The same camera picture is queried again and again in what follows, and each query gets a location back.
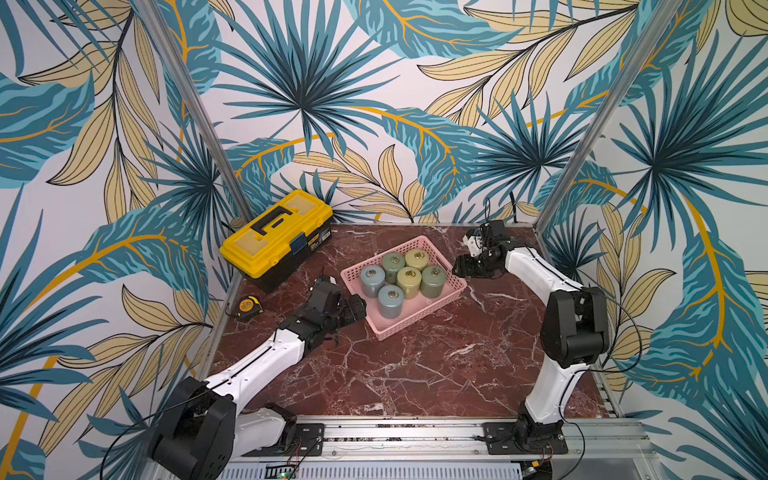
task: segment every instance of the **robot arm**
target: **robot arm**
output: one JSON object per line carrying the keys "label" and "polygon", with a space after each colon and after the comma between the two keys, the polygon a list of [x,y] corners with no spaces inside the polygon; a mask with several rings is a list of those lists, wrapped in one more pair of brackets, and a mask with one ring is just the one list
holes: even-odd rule
{"label": "robot arm", "polygon": [[321,277],[270,338],[223,372],[186,378],[171,392],[150,441],[149,456],[182,480],[216,478],[229,459],[254,449],[294,443],[295,417],[277,407],[238,416],[278,376],[320,346],[326,336],[366,316],[358,295],[345,299]]}
{"label": "robot arm", "polygon": [[470,254],[456,260],[455,275],[493,278],[507,271],[547,307],[541,324],[544,364],[515,425],[516,445],[541,452],[542,446],[555,444],[562,409],[581,375],[609,347],[605,297],[598,288],[567,278],[534,249],[506,236],[500,220],[468,231],[463,242]]}

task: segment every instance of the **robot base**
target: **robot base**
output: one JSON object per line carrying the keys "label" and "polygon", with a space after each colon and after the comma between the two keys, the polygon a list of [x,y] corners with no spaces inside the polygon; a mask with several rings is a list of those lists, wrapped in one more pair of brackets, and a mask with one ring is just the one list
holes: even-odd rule
{"label": "robot base", "polygon": [[489,455],[524,455],[537,453],[543,456],[568,453],[562,426],[563,421],[537,423],[528,414],[525,402],[520,405],[518,421],[490,422],[482,424],[485,446]]}
{"label": "robot base", "polygon": [[326,426],[322,423],[297,423],[291,445],[284,445],[278,442],[269,447],[251,450],[243,454],[243,457],[287,457],[296,453],[296,448],[299,448],[299,445],[301,445],[301,449],[296,454],[300,458],[304,455],[319,457],[323,454],[323,434],[325,430]]}

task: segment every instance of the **yellow toolbox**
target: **yellow toolbox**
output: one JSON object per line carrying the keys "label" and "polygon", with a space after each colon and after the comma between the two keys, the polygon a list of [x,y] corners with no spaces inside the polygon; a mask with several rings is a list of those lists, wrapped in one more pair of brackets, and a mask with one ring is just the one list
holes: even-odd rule
{"label": "yellow toolbox", "polygon": [[331,207],[295,190],[227,238],[221,254],[269,293],[328,240],[332,216]]}

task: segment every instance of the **canister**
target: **canister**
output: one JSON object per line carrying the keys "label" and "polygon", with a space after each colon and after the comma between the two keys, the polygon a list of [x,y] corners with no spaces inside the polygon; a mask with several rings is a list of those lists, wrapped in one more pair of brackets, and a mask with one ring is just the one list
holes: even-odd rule
{"label": "canister", "polygon": [[395,319],[402,312],[406,295],[397,285],[385,285],[379,289],[379,313],[388,319]]}
{"label": "canister", "polygon": [[400,252],[389,252],[382,257],[382,268],[386,275],[386,282],[397,283],[397,273],[406,265],[406,258]]}
{"label": "canister", "polygon": [[371,298],[379,295],[379,289],[384,285],[384,269],[378,265],[368,265],[360,272],[362,292]]}
{"label": "canister", "polygon": [[427,298],[437,298],[445,285],[445,270],[440,266],[430,265],[422,270],[422,295]]}
{"label": "canister", "polygon": [[421,284],[422,273],[412,266],[407,266],[397,273],[397,286],[399,286],[406,295],[406,300],[410,300],[416,295],[419,295],[419,286]]}
{"label": "canister", "polygon": [[406,266],[412,266],[420,272],[424,270],[427,263],[429,263],[429,255],[424,250],[415,248],[406,252]]}

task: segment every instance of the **toolbox lid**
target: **toolbox lid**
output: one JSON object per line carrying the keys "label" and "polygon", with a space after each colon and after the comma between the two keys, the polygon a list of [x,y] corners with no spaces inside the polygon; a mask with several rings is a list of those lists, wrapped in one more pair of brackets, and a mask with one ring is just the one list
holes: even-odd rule
{"label": "toolbox lid", "polygon": [[294,190],[263,214],[227,238],[221,254],[243,272],[259,278],[291,254],[302,235],[310,246],[320,239],[309,235],[320,228],[333,210],[303,190]]}

